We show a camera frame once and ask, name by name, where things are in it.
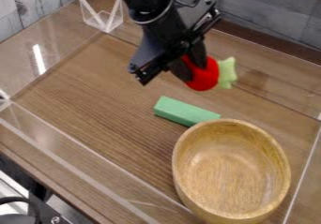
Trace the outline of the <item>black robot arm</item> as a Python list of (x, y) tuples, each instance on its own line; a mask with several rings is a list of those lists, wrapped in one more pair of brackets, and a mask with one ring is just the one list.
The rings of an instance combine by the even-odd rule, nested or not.
[(123, 0), (143, 36), (128, 72), (142, 84), (168, 71), (196, 91), (218, 84), (219, 68), (207, 56), (204, 35), (219, 20), (215, 0)]

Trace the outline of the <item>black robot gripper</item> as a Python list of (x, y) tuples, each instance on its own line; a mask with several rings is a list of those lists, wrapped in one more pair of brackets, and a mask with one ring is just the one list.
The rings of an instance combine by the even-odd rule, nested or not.
[(204, 35), (219, 19), (214, 0), (198, 0), (194, 5), (168, 0), (151, 12), (132, 9), (130, 17), (143, 30), (130, 73), (143, 85), (163, 71), (190, 82), (192, 74), (182, 57), (186, 55), (199, 68), (206, 68)]

